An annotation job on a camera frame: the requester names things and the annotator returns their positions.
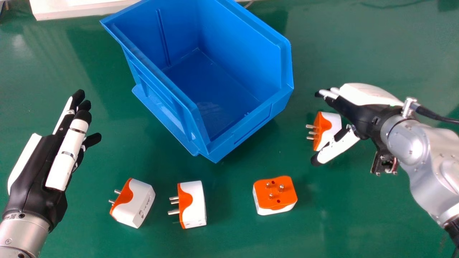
robotic hand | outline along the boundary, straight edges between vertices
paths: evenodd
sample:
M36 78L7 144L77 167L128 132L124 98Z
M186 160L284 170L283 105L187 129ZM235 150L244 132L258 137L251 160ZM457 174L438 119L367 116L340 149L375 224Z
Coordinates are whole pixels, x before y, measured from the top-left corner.
M65 190L84 152L101 140L85 136L91 103L78 90L67 101L53 134L33 134L8 179L8 204L0 224L0 256L37 258L67 210Z
M311 163L327 163L360 139L371 139L376 145L371 173L396 174L400 165L408 173L416 202L459 247L459 137L451 130L420 123L413 112L447 123L459 121L435 114L414 98L403 103L368 84L344 84L319 90L316 96L352 125L339 131Z

plug pin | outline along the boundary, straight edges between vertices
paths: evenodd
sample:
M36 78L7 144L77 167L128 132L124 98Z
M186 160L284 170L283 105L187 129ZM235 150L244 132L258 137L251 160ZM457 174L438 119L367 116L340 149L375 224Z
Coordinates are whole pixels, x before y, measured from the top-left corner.
M180 213L179 209L174 209L172 211L168 211L168 215L175 215L175 214L179 214L179 213Z

blue plastic bin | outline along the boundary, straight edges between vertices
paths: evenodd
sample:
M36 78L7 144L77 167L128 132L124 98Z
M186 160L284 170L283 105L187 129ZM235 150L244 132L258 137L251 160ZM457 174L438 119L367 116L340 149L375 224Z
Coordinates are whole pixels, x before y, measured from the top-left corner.
M144 0L101 23L132 92L193 156L217 163L293 91L289 41L234 0Z

green table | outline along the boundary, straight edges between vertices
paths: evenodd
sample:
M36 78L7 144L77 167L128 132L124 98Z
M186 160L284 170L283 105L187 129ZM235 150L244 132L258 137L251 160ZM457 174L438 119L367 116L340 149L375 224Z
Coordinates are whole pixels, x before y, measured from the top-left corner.
M458 1L256 2L250 11L292 44L295 90L279 116L218 164L191 156L130 92L128 65L101 17L37 22L27 2L10 7L0 18L0 205L28 138L53 130L76 89L93 103L90 131L103 135L74 175L66 216L41 257L451 255L447 234L414 202L404 172L369 174L370 141L314 168L304 125L318 110L331 111L314 92L346 82L413 95L459 117ZM283 174L294 180L297 205L257 215L252 184ZM129 177L157 193L140 229L109 215L107 200ZM183 230L167 215L168 197L176 183L192 180L203 181L208 225Z

